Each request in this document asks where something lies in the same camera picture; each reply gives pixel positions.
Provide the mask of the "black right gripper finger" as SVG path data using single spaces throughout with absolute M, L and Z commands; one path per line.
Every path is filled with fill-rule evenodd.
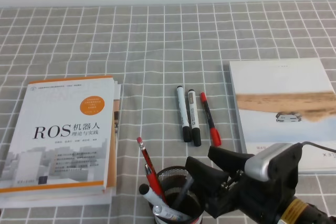
M 195 187 L 202 193 L 204 199 L 214 199 L 225 197 L 229 173 L 205 165 L 201 161 L 188 157 L 185 168 L 194 179 Z
M 245 163 L 254 154 L 232 152 L 223 148 L 211 146 L 208 150 L 208 158 L 221 170 L 235 174 L 238 170 L 244 170 Z

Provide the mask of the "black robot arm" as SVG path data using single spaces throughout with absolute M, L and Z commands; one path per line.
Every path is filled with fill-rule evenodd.
M 278 143 L 256 155 L 211 146 L 218 169 L 188 157 L 185 168 L 213 218 L 240 210 L 256 223 L 335 223 L 295 196 L 303 143 Z

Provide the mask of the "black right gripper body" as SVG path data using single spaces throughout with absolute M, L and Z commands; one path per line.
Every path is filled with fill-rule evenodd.
M 206 212 L 214 218 L 240 210 L 256 223 L 299 223 L 296 170 L 283 178 L 260 182 L 238 170 L 226 183 L 225 197 L 205 200 Z

